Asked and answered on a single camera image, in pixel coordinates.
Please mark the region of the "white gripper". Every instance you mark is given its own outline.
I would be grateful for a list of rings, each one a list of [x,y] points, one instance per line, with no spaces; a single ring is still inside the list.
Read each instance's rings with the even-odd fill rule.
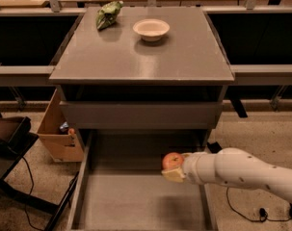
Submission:
[[[184,179],[196,185],[214,183],[215,176],[215,155],[205,152],[182,153],[184,163],[181,167],[163,169],[163,177],[172,182],[183,183]]]

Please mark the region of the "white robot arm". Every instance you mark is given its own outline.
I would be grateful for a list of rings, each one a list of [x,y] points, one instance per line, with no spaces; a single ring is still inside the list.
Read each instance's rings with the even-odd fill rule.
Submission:
[[[177,183],[261,189],[292,204],[292,169],[270,165],[238,148],[215,154],[169,153],[162,160],[162,175]]]

